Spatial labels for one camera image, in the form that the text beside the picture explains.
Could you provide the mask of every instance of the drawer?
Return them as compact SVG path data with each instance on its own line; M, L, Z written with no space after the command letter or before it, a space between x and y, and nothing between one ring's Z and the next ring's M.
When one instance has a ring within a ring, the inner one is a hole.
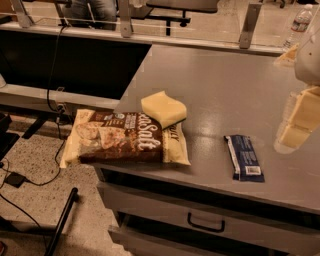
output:
M320 251L317 230L111 183L98 190L113 211L300 256Z
M114 243L138 256L282 256L285 253L126 215L120 228L108 230Z

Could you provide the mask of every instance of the wire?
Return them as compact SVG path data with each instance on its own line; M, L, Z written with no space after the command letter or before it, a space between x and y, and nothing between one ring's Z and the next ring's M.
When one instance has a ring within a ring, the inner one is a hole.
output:
M10 165L9 160L8 160L7 158L5 158L5 157L4 157L3 159L5 159L5 160L7 161L8 167L7 167L7 169L4 169L3 167L1 167L1 169L6 172L6 175L4 176L4 179L3 179L2 183L1 183L0 189L2 189L2 187L3 187L3 185L4 185L4 182L5 182L6 178L8 177L8 173L10 172L10 171L9 171L9 165Z
M40 226L40 224L29 214L27 213L25 210L23 210L21 207L19 207L18 205L14 204L13 202L11 202L9 199L5 198L1 193L0 193L0 197L5 200L7 203L11 204L12 206L14 206L15 208L17 208L18 210L20 210L21 212L23 212L25 215L27 215L34 223L36 223L36 225L39 227L39 229L43 228ZM45 249L47 250L47 242L46 242L46 238L44 235L42 235L43 238L43 242L44 242L44 246Z
M52 76L53 76L53 72L54 72L54 69L55 69L55 65L56 65L56 59L57 59L57 53L58 53L58 45L59 45L59 39L60 39L60 36L62 34L62 31L67 28L67 26L63 26L61 27L60 29L60 32L57 36L57 39L56 39L56 43L55 43L55 49L54 49L54 55L53 55L53 61L52 61L52 66L51 66L51 72L50 72L50 76L49 76L49 80L48 80L48 88L47 88L47 104L48 104L48 107L54 111L54 112L57 112L56 109L54 109L51 104L50 104L50 97L49 97L49 94L50 94L50 86L51 86L51 81L52 81Z
M55 162L56 162L56 164L57 164L58 166L59 166L59 162L57 161L57 157L58 157L58 155L59 155L59 153L60 153L63 145L65 144L65 142L66 142L65 140L62 142L62 144L60 145L60 147L59 147L59 149L58 149L58 151L57 151L57 153L56 153L56 155L55 155L55 157L54 157L54 160L55 160ZM26 182L28 182L28 183L30 183L30 184L32 184L32 185L38 186L38 187L42 187L42 186L44 186L44 185L47 185L47 184L53 182L55 179L57 179L58 176L60 175L60 173L61 173L61 168L58 167L58 172L57 172L57 174L56 174L52 179L50 179L50 180L48 180L48 181L46 181L46 182L43 182L43 183L35 183L35 182L29 180L28 178L26 178Z

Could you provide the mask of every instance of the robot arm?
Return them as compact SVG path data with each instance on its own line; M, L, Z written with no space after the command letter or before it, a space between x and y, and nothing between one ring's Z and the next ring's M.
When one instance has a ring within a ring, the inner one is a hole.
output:
M292 153L320 126L320 20L311 25L295 54L295 75L310 88L289 98L275 150Z
M320 86L320 19L316 18L301 39L294 68L297 79Z

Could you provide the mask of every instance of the drawer handle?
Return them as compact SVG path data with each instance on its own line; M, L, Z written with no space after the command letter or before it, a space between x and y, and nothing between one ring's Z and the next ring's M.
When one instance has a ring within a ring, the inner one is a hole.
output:
M201 225L198 225L198 224L194 224L191 221L191 212L188 213L188 223L189 223L190 226L192 226L194 228L199 228L199 229L203 229L203 230L206 230L206 231L209 231L209 232L214 232L214 233L223 232L224 231L224 227L225 227L225 221L224 220L221 221L221 228L220 229L208 228L208 227L204 227L204 226L201 226Z

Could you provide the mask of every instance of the sponge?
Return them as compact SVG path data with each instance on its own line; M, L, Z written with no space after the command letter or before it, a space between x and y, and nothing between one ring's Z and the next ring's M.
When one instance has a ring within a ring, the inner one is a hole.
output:
M141 99L143 112L158 121L165 129L187 118L186 106L166 95L164 91Z

